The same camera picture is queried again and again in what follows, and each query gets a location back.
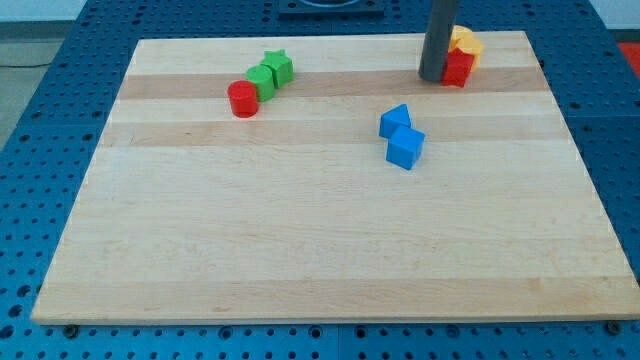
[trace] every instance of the wood grain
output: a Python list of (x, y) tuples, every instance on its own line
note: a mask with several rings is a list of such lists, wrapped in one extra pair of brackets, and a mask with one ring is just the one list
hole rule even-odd
[[(422, 35), (141, 41), (32, 318), (637, 318), (640, 289), (526, 37), (479, 37), (465, 89), (418, 80)], [(280, 47), (296, 81), (235, 118), (226, 86)], [(377, 135), (399, 103), (427, 133), (412, 171)]]

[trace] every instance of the green block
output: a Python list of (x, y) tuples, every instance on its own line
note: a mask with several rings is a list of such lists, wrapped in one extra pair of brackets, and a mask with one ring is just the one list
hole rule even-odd
[(273, 99), (276, 90), (271, 69), (264, 65), (256, 65), (247, 70), (246, 77), (247, 80), (255, 84), (259, 102)]
[(293, 81), (293, 62), (284, 50), (265, 51), (264, 59), (260, 64), (268, 66), (273, 72), (273, 81), (276, 88)]

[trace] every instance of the blue cube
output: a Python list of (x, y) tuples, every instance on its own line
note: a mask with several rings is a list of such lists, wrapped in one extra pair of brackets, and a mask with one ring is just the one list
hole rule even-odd
[(411, 118), (407, 104), (397, 106), (380, 117), (380, 133), (383, 138), (389, 139), (400, 126), (411, 127)]
[(398, 127), (387, 143), (387, 161), (411, 170), (422, 155), (424, 139), (425, 135), (420, 131)]

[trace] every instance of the black metal pole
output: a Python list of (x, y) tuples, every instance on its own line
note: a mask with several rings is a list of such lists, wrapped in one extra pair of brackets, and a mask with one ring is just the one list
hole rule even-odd
[(460, 0), (433, 0), (418, 70), (420, 77), (424, 80), (433, 82), (442, 80), (459, 5)]

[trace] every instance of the red cylinder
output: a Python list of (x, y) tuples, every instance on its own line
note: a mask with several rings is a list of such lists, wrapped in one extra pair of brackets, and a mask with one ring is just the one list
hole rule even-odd
[(258, 112), (258, 93), (256, 86), (246, 80), (234, 81), (227, 89), (231, 111), (240, 118), (248, 118)]

